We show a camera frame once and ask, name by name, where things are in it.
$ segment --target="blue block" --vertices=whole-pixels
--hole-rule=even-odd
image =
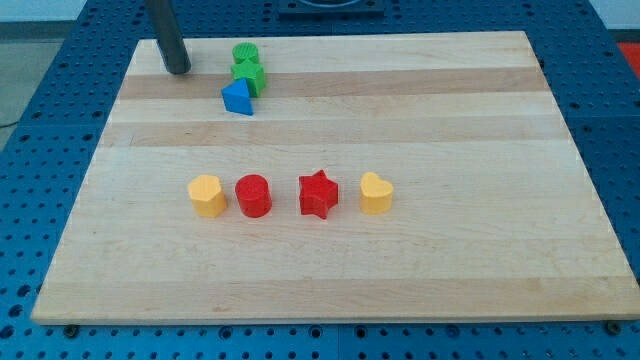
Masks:
[[[233,84],[222,89],[222,100],[224,100],[224,107],[227,111],[244,115],[253,115],[247,79],[237,80]]]

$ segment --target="shape block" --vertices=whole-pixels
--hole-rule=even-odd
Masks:
[[[338,203],[338,184],[327,178],[324,170],[312,176],[300,176],[300,213],[327,218],[329,209]]]
[[[236,183],[240,210],[248,217],[258,218],[271,210],[269,183],[260,175],[247,175]]]
[[[227,109],[227,111],[253,115],[249,86],[247,80],[244,78],[236,80],[233,84],[222,89],[222,100],[224,101],[224,108]]]
[[[251,60],[255,64],[260,64],[260,56],[258,55],[258,47],[254,43],[244,42],[233,47],[233,62],[240,64],[245,60]]]
[[[367,172],[360,179],[360,210],[365,214],[381,214],[391,209],[393,184]]]
[[[256,64],[251,60],[245,60],[240,64],[232,65],[231,73],[233,74],[233,80],[247,79],[251,97],[260,97],[260,91],[267,85],[264,68],[262,65]]]
[[[200,216],[216,217],[227,208],[217,176],[200,175],[189,183],[188,189],[193,208]]]

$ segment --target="wooden board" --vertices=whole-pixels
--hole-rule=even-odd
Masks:
[[[251,39],[268,88],[227,113],[232,47],[138,44],[33,311],[43,324],[627,319],[640,290],[522,32]],[[299,215],[298,176],[340,204]],[[358,183],[394,183],[359,210]],[[219,176],[229,208],[186,187]],[[268,178],[249,219],[233,188]]]

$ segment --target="blue perforated table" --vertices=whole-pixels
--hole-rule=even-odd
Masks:
[[[176,1],[186,37],[524,30],[640,275],[640,92],[580,1],[387,0],[385,16],[278,20],[265,0]],[[142,1],[89,0],[0,154],[0,359],[638,358],[640,322],[41,327],[29,313],[124,71]],[[77,259],[78,271],[82,259]]]

